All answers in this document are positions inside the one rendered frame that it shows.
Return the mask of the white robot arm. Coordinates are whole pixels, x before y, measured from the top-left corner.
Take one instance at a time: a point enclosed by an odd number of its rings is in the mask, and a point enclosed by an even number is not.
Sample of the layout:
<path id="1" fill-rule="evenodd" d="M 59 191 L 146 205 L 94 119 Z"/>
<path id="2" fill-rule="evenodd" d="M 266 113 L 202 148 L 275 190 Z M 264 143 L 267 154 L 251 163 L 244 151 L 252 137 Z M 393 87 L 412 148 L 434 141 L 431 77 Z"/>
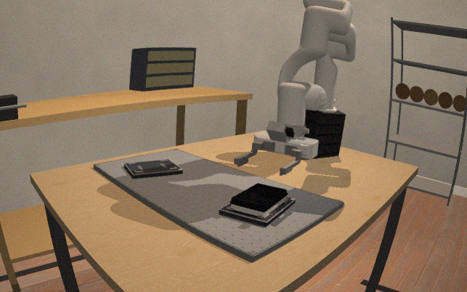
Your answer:
<path id="1" fill-rule="evenodd" d="M 351 24 L 350 2 L 303 0 L 303 3 L 306 10 L 300 45 L 281 68 L 277 122 L 269 121 L 266 129 L 269 138 L 279 142 L 309 133 L 305 125 L 306 110 L 337 111 L 334 103 L 338 69 L 333 59 L 352 62 L 356 55 L 356 30 Z M 314 60 L 314 84 L 294 81 L 298 70 Z"/>

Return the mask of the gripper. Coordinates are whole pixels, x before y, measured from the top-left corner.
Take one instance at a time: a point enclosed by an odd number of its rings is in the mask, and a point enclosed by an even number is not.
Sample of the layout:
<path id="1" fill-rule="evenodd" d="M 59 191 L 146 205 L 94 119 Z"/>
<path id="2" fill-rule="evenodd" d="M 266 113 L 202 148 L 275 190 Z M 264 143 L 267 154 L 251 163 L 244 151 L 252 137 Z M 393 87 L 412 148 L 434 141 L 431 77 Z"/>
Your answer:
<path id="1" fill-rule="evenodd" d="M 242 166 L 248 163 L 248 158 L 257 154 L 258 150 L 270 151 L 273 153 L 286 154 L 296 159 L 280 167 L 280 176 L 286 175 L 301 162 L 301 158 L 313 159 L 317 156 L 319 141 L 317 139 L 306 138 L 304 135 L 288 139 L 287 142 L 274 141 L 269 138 L 267 131 L 260 131 L 254 134 L 252 150 L 248 153 L 234 158 L 234 164 Z M 305 154 L 305 155 L 304 155 Z M 303 156 L 304 155 L 304 156 Z"/>

